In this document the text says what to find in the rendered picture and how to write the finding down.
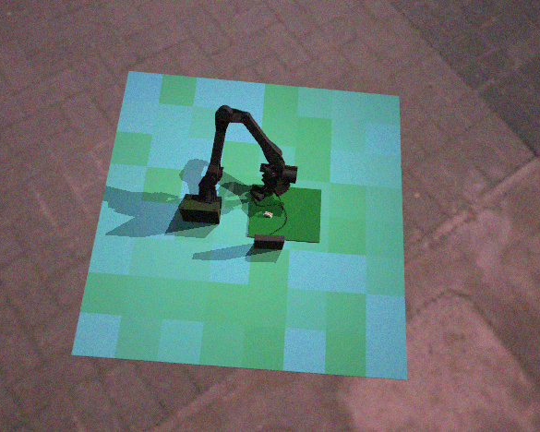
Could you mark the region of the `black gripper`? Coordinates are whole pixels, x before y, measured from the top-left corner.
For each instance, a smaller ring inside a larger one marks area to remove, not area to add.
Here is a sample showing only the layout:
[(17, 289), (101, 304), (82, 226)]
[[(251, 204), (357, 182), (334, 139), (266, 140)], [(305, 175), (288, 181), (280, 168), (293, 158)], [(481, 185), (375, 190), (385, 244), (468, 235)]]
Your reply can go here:
[[(275, 181), (268, 181), (264, 174), (262, 175), (262, 181), (264, 182), (264, 186), (260, 188), (259, 186), (255, 185), (250, 189), (250, 194), (257, 200), (261, 201), (266, 197), (266, 191), (270, 188), (270, 185), (273, 185), (277, 182), (278, 179), (280, 179), (280, 176), (278, 175), (278, 178)], [(266, 189), (265, 189), (266, 188)], [(270, 188), (271, 189), (271, 188)], [(264, 191), (263, 191), (264, 190)]]

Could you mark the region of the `black cable with plug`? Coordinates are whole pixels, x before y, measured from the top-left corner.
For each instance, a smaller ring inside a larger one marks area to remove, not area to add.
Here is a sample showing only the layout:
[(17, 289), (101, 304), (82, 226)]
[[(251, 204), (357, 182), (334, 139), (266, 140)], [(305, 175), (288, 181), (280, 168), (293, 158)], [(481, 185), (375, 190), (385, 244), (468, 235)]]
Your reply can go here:
[[(273, 195), (273, 194), (274, 194), (274, 192), (273, 192), (272, 189), (268, 189), (267, 191), (270, 193), (270, 195)], [(267, 191), (266, 191), (266, 192), (267, 192)], [(286, 222), (287, 222), (287, 214), (286, 214)], [(285, 222), (285, 223), (286, 223), (286, 222)]]

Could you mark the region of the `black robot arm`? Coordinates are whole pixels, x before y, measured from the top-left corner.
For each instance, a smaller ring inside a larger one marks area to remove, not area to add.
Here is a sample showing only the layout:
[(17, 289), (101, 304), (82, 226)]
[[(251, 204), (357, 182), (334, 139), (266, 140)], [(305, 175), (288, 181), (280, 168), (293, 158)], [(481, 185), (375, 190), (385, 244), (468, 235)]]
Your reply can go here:
[(260, 165), (260, 172), (264, 173), (268, 181), (280, 179), (270, 188), (275, 195), (279, 197), (289, 190), (290, 183), (295, 184), (297, 177), (297, 166), (285, 165), (282, 158), (281, 149), (271, 142), (252, 117), (251, 113), (231, 108), (228, 105), (222, 105), (215, 113), (215, 138), (210, 158), (210, 165), (205, 176), (198, 184), (198, 202), (212, 204), (217, 198), (216, 186), (222, 178), (221, 157), (222, 148), (225, 139), (226, 129), (229, 123), (244, 124), (259, 146), (268, 161), (268, 164)]

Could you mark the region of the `green circuit board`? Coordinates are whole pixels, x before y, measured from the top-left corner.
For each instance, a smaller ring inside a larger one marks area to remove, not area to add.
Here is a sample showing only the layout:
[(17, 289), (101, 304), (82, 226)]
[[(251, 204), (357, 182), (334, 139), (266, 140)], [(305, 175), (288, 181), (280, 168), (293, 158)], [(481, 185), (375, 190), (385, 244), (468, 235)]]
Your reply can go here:
[(261, 201), (251, 197), (248, 237), (284, 235), (284, 240), (319, 243), (321, 189), (289, 187), (279, 198), (265, 193)]

